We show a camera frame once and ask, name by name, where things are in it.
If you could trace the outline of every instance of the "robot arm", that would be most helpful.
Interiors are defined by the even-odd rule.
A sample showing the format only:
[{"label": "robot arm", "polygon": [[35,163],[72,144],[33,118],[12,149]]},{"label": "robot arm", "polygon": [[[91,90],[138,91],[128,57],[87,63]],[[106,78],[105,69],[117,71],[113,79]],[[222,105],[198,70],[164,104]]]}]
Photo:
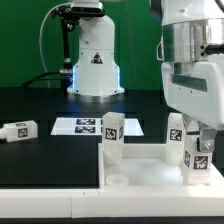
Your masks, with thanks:
[{"label": "robot arm", "polygon": [[[154,12],[156,2],[151,1]],[[224,130],[224,5],[221,0],[159,2],[164,94],[183,114],[187,133],[183,173],[188,184],[208,183],[214,139]]]}]

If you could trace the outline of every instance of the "black cable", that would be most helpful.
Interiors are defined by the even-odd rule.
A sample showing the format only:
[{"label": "black cable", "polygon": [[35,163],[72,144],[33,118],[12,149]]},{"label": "black cable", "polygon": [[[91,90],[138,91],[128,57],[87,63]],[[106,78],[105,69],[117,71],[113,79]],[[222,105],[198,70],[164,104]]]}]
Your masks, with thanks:
[{"label": "black cable", "polygon": [[224,13],[224,4],[223,4],[222,0],[215,0],[215,2],[218,5],[218,7],[222,10],[222,12]]},{"label": "black cable", "polygon": [[52,72],[46,72],[46,73],[40,74],[40,75],[32,78],[31,80],[24,82],[20,87],[24,87],[24,85],[26,85],[29,82],[32,83],[33,80],[37,80],[37,79],[41,79],[41,78],[44,78],[44,77],[48,77],[50,75],[58,75],[58,74],[60,74],[59,71],[52,71]]},{"label": "black cable", "polygon": [[49,76],[49,75],[58,75],[58,74],[60,74],[60,71],[46,72],[46,73],[43,73],[41,75],[34,77],[33,79],[41,79],[41,78]]},{"label": "black cable", "polygon": [[20,87],[27,88],[33,82],[37,82],[37,81],[63,81],[63,80],[66,80],[66,79],[32,79],[27,82],[24,82]]}]

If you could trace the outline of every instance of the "table surface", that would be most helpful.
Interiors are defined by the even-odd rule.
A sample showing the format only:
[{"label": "table surface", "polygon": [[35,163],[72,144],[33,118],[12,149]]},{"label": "table surface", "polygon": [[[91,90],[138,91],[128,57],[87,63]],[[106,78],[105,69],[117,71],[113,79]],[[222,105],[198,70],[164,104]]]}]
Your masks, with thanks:
[{"label": "table surface", "polygon": [[[169,113],[162,91],[129,90],[123,100],[105,104],[68,99],[60,89],[0,89],[0,127],[4,123],[34,120],[38,139],[7,143],[0,141],[0,188],[55,189],[97,188],[98,143],[100,136],[51,136],[57,117],[101,118],[108,111],[137,118],[144,136],[125,137],[125,143],[165,143]],[[223,133],[217,136],[214,157],[218,168],[224,167]],[[223,223],[224,218],[155,218],[155,219],[84,219],[83,223]],[[64,219],[63,223],[79,223]],[[39,220],[50,223],[50,220]]]}]

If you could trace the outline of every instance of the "green wall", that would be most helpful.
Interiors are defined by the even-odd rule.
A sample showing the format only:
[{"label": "green wall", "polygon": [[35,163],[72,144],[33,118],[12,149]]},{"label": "green wall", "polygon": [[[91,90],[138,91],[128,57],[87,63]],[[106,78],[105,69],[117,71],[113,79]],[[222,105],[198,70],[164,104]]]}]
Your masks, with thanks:
[{"label": "green wall", "polygon": [[[64,2],[0,0],[0,87],[20,86],[43,73],[38,44],[41,22],[52,7]],[[121,85],[126,89],[161,89],[160,62],[156,59],[161,28],[150,16],[149,0],[129,0],[128,7],[125,2],[104,3],[104,8],[116,25],[115,60],[121,68]],[[70,34],[70,40],[75,63],[78,29]],[[47,20],[43,48],[48,70],[62,68],[58,18]]]}]

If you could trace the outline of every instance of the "white block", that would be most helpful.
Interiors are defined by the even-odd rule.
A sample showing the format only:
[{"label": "white block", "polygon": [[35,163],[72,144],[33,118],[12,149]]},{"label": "white block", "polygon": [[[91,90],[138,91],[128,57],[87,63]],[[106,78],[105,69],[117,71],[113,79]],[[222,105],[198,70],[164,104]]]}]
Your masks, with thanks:
[{"label": "white block", "polygon": [[209,184],[212,152],[202,153],[197,150],[199,135],[186,135],[185,152],[182,164],[184,184]]},{"label": "white block", "polygon": [[124,119],[122,113],[108,112],[103,116],[103,143],[124,142]]},{"label": "white block", "polygon": [[185,128],[182,114],[170,113],[167,128],[166,162],[179,166],[183,160]]}]

